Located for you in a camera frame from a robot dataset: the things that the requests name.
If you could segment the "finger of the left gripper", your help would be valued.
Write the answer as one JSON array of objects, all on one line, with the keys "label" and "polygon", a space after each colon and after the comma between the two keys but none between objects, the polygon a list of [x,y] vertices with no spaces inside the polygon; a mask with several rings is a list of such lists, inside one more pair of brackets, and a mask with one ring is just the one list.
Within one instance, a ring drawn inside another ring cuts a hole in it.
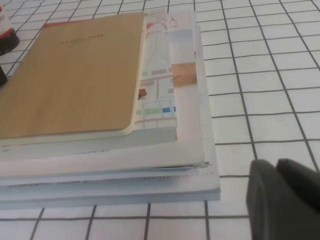
[{"label": "finger of the left gripper", "polygon": [[3,71],[2,67],[0,66],[0,87],[5,85],[8,82],[7,76]]}]

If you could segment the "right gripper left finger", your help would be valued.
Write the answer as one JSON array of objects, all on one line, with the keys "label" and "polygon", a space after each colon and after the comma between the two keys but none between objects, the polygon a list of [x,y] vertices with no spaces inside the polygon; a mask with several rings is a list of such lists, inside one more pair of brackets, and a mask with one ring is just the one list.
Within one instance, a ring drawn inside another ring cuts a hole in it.
[{"label": "right gripper left finger", "polygon": [[250,164],[246,205],[254,240],[318,240],[320,219],[281,220],[276,213],[276,165],[266,160]]}]

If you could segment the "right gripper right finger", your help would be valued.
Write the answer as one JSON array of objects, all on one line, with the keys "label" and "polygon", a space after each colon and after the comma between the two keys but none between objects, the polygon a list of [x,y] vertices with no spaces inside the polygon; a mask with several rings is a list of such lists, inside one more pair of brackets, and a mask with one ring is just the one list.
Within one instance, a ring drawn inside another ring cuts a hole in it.
[{"label": "right gripper right finger", "polygon": [[276,216],[279,220],[320,219],[320,174],[288,158],[276,165]]}]

